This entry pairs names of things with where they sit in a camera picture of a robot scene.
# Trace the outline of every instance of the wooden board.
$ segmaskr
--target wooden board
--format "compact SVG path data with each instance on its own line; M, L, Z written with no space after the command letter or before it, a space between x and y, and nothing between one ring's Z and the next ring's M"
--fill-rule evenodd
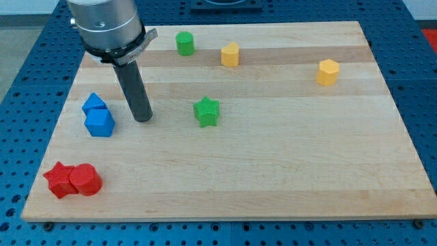
M154 117L135 122L110 66L85 57L33 184L27 221L401 219L437 215L437 198L357 22L156 27L138 60ZM175 52L179 31L196 53ZM241 66L220 65L235 41ZM334 59L337 83L315 82ZM111 138L90 137L81 106L107 103ZM217 127L193 103L220 100ZM58 200L42 174L92 163L95 196Z

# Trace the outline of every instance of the blue block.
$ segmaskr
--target blue block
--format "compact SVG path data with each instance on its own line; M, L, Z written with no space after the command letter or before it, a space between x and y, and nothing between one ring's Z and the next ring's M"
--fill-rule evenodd
M115 122L108 109L90 109L85 126L93 137L110 137Z
M83 104L82 110L88 116L90 109L108 109L104 101L97 96L96 93L91 93L87 101Z

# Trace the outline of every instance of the yellow hexagon block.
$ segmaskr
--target yellow hexagon block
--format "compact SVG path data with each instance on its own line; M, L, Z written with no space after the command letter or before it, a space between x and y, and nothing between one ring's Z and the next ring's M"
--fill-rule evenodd
M238 66L240 59L240 46L236 42L231 42L221 49L221 63L224 66Z
M335 84L340 72L340 65L338 62L331 59L326 59L319 63L319 70L316 81L320 85L328 86Z

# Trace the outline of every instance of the light wood surface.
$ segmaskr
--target light wood surface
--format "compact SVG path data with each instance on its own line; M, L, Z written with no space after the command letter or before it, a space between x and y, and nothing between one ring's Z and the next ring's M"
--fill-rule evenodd
M85 56L33 184L28 221L223 221L437 217L437 198L357 22L156 27L138 64L154 117L135 122L110 66ZM196 53L175 51L179 31ZM241 46L240 66L220 49ZM340 63L336 84L318 62ZM90 137L91 92L116 125ZM217 127L193 103L220 100ZM95 196L58 200L42 174L91 163Z

